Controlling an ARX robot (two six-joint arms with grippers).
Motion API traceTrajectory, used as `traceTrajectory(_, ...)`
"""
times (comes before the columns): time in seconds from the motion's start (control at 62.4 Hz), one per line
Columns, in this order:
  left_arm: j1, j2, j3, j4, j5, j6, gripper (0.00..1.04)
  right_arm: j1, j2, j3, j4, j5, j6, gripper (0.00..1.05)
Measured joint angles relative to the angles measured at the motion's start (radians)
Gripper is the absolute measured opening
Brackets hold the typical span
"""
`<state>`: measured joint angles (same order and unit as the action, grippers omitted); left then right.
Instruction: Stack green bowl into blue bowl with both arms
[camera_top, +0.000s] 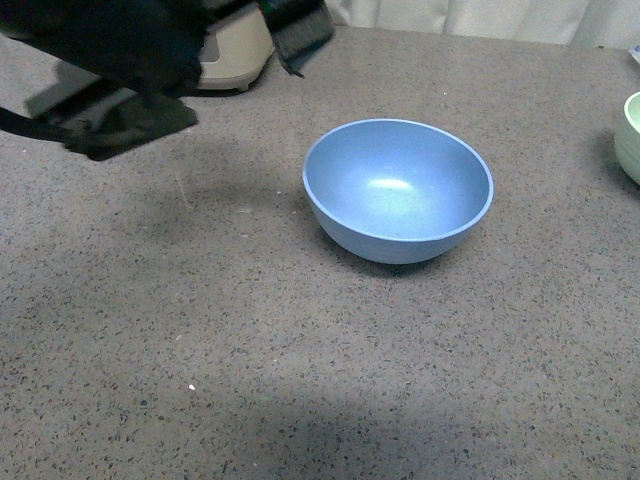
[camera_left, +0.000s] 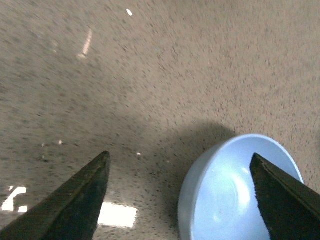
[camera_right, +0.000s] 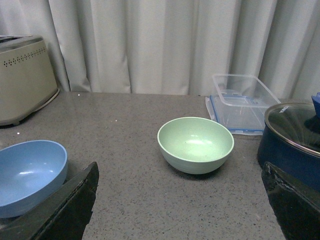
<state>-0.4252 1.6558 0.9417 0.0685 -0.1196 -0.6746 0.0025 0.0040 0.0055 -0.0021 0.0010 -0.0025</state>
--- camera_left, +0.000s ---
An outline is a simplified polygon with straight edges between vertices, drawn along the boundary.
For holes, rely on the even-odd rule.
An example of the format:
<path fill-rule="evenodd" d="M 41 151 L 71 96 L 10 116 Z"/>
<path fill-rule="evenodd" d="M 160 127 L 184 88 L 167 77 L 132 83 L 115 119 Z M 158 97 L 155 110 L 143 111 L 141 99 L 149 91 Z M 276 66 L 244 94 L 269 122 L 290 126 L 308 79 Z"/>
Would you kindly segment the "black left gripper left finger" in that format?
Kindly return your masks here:
<path fill-rule="evenodd" d="M 2 240 L 91 240 L 105 199 L 111 157 L 103 151 L 0 232 Z"/>

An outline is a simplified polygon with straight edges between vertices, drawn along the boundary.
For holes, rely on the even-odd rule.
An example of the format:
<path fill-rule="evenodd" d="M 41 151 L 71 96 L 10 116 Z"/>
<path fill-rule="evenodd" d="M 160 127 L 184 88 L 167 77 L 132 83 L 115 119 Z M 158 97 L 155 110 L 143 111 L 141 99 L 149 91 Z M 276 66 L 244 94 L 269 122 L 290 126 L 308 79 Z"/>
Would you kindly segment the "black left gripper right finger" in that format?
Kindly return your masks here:
<path fill-rule="evenodd" d="M 272 240 L 318 240 L 320 196 L 254 153 L 250 163 L 255 197 Z"/>

